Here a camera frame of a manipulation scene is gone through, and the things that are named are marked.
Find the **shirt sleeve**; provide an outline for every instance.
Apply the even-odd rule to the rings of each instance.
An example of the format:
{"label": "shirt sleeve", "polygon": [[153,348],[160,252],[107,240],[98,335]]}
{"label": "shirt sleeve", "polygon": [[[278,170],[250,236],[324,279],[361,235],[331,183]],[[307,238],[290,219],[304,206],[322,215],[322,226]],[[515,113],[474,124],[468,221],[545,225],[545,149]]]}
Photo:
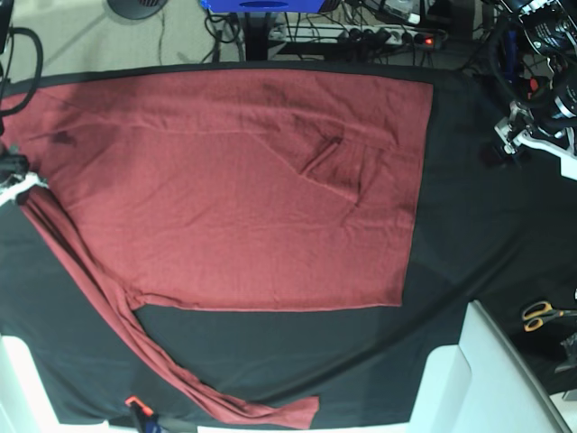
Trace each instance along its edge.
{"label": "shirt sleeve", "polygon": [[145,333],[130,308],[122,284],[94,260],[74,224],[48,190],[33,189],[23,206],[23,212],[115,333],[155,373],[186,394],[208,414],[231,424],[310,427],[319,407],[317,397],[294,401],[280,408],[249,403],[214,390],[177,365]]}

